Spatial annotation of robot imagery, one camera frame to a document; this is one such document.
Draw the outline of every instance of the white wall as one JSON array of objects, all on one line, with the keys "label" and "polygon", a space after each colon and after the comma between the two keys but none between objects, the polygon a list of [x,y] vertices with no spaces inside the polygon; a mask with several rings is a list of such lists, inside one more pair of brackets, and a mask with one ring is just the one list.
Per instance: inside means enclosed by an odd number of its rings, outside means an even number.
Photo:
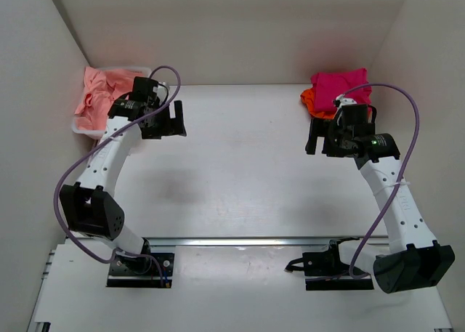
[{"label": "white wall", "polygon": [[[407,168],[412,192],[456,262],[440,283],[452,324],[465,331],[465,0],[406,0],[371,68],[372,81],[402,86],[416,99],[421,131]],[[406,151],[413,114],[402,96],[375,92],[379,127]]]},{"label": "white wall", "polygon": [[0,331],[25,331],[60,174],[87,146],[70,131],[86,62],[51,0],[0,0]]},{"label": "white wall", "polygon": [[301,84],[368,67],[404,0],[61,0],[94,66],[170,64],[184,84]]}]

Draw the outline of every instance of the pink cloth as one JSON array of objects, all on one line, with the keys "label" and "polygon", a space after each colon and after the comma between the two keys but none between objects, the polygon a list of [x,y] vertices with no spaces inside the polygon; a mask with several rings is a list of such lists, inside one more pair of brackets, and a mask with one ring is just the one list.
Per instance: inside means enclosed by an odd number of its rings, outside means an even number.
[{"label": "pink cloth", "polygon": [[[333,101],[340,94],[357,85],[367,84],[367,70],[360,68],[347,73],[316,73],[310,79],[315,89],[315,111],[336,112]],[[371,86],[359,89],[348,94],[357,103],[369,105]]]},{"label": "pink cloth", "polygon": [[115,68],[98,70],[86,67],[84,72],[84,98],[76,108],[76,126],[80,130],[105,130],[108,111],[121,95],[132,90],[134,77],[143,74]]}]

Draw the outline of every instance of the white floor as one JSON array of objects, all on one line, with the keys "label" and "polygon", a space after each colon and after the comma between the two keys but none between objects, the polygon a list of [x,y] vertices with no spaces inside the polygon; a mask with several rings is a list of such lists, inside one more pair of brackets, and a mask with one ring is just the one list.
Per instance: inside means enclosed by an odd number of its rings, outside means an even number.
[{"label": "white floor", "polygon": [[[149,238],[365,234],[379,210],[354,161],[305,154],[305,88],[184,86],[188,137],[141,142],[121,171],[115,199],[126,223]],[[384,225],[375,235],[386,235]],[[110,256],[103,244],[86,244]],[[302,274],[283,271],[302,255],[298,246],[173,251],[172,289],[106,288],[107,265],[60,245],[35,320],[50,322],[51,332],[450,327],[436,288],[306,292]]]},{"label": "white floor", "polygon": [[148,237],[364,235],[379,210],[355,162],[323,141],[304,151],[307,87],[182,87],[187,137],[142,141],[121,171],[126,223]]},{"label": "white floor", "polygon": [[[102,255],[101,243],[86,242]],[[49,332],[393,332],[450,328],[436,288],[305,291],[283,271],[300,247],[177,247],[173,287],[106,288],[108,266],[73,244],[58,246],[36,322]]]}]

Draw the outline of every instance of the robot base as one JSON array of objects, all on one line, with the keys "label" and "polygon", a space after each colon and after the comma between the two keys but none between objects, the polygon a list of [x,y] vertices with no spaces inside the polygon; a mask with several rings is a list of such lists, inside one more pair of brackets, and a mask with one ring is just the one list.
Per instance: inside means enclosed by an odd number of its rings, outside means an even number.
[{"label": "robot base", "polygon": [[[290,261],[285,271],[301,271],[305,274],[306,291],[364,291],[373,290],[373,282],[368,276],[362,279],[352,279],[349,276],[349,266],[341,263],[338,244],[353,238],[332,240],[328,250],[320,252],[304,252],[302,258]],[[363,272],[355,268],[354,273]],[[333,280],[321,280],[323,277],[334,277]]]},{"label": "robot base", "polygon": [[152,264],[146,273],[136,274],[119,259],[116,259],[110,264],[108,270],[107,287],[171,288],[174,254],[152,252],[151,255],[155,257],[164,272],[165,284],[163,286],[161,286],[160,276],[155,265]]}]

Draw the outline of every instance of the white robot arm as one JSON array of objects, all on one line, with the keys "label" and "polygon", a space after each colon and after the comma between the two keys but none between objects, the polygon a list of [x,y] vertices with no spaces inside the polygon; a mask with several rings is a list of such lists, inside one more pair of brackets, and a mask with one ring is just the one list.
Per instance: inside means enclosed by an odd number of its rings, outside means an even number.
[{"label": "white robot arm", "polygon": [[[335,105],[338,110],[333,120],[312,120],[307,154],[315,154],[317,138],[325,137],[323,153],[327,156],[354,158],[380,210],[399,184],[383,217],[389,253],[365,245],[355,262],[356,268],[372,275],[386,293],[437,285],[455,256],[450,246],[439,245],[427,227],[405,179],[397,183],[402,163],[394,139],[389,134],[375,134],[375,107],[358,105],[348,98],[338,99]],[[373,111],[371,122],[368,122],[368,108]],[[343,264],[338,268],[347,272],[360,240],[335,240],[334,243],[334,258]]]},{"label": "white robot arm", "polygon": [[[136,77],[132,92],[117,99],[108,113],[109,119],[101,142],[112,134],[154,110],[168,97],[169,88],[151,78]],[[116,180],[131,148],[142,139],[162,136],[186,136],[182,103],[174,101],[175,117],[169,108],[152,118],[129,127],[96,152],[74,185],[63,185],[60,201],[69,230],[98,239],[116,250],[118,259],[133,272],[145,272],[150,266],[147,257],[130,254],[150,254],[148,241],[134,234],[125,224],[124,212],[113,199]]]}]

